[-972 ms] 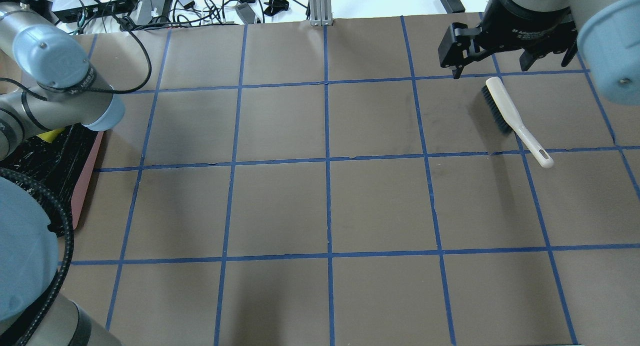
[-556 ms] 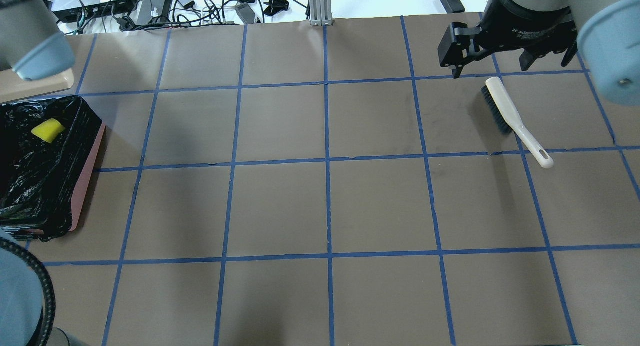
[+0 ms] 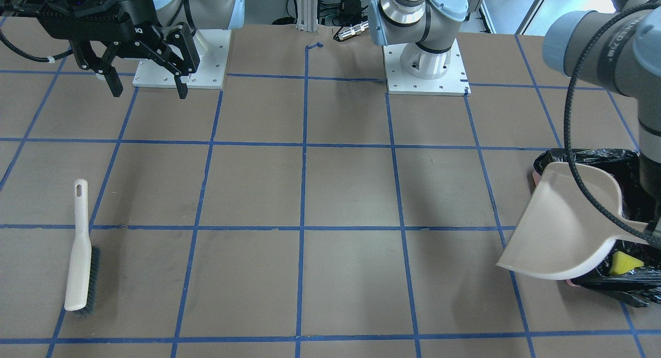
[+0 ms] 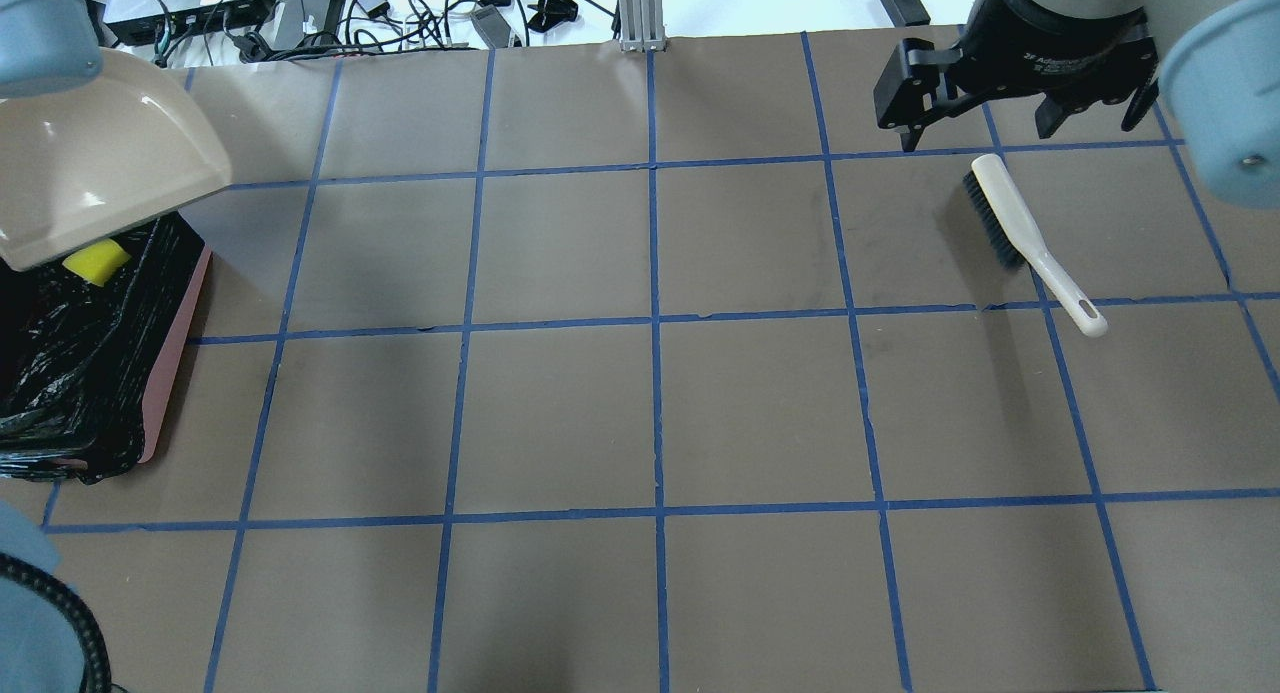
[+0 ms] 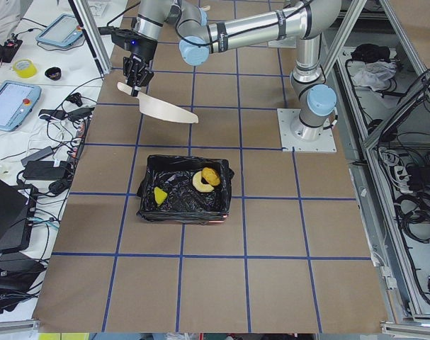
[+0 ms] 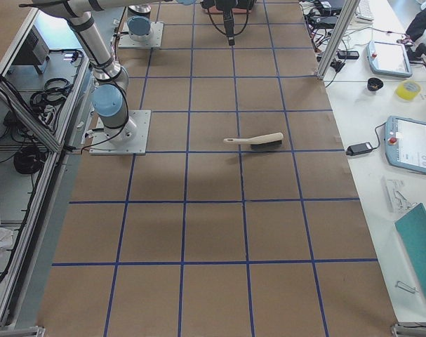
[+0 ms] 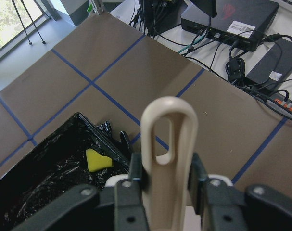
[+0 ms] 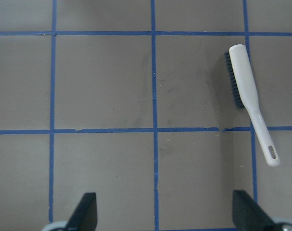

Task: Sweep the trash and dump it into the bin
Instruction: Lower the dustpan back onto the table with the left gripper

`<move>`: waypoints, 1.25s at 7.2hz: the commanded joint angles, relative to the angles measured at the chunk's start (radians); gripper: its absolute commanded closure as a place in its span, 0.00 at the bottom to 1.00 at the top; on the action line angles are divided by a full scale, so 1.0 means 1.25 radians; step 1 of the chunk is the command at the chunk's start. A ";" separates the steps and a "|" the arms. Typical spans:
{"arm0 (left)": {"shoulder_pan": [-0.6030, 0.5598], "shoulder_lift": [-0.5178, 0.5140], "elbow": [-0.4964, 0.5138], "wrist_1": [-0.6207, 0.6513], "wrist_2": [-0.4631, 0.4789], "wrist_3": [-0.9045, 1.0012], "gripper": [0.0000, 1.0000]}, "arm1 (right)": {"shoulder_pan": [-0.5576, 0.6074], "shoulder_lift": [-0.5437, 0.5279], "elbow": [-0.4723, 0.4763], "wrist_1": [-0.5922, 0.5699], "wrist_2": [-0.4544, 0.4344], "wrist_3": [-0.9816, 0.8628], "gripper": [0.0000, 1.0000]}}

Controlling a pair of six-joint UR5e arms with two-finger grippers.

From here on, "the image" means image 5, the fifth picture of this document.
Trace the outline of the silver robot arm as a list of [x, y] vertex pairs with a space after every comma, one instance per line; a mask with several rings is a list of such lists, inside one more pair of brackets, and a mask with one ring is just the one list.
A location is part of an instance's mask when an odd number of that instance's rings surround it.
[[209, 24], [206, 12], [187, 1], [142, 1], [132, 29], [108, 28], [114, 44], [131, 53], [123, 59], [125, 82], [118, 89], [140, 97], [141, 88], [154, 76], [149, 64], [165, 23], [174, 27], [180, 39], [183, 60], [194, 67], [213, 53], [294, 37], [298, 55], [290, 81], [301, 110], [291, 127], [304, 140], [307, 133], [323, 130], [336, 105], [334, 90], [322, 84], [327, 70], [319, 63], [319, 53], [321, 34], [340, 9], [340, 1], [297, 1], [281, 10]]

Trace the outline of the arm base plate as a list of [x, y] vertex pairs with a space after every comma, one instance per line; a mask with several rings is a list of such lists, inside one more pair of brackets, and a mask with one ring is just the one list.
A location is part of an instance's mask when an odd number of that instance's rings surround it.
[[283, 152], [336, 153], [332, 123], [326, 118], [322, 127], [307, 127], [300, 122], [300, 109], [279, 108], [278, 124]]

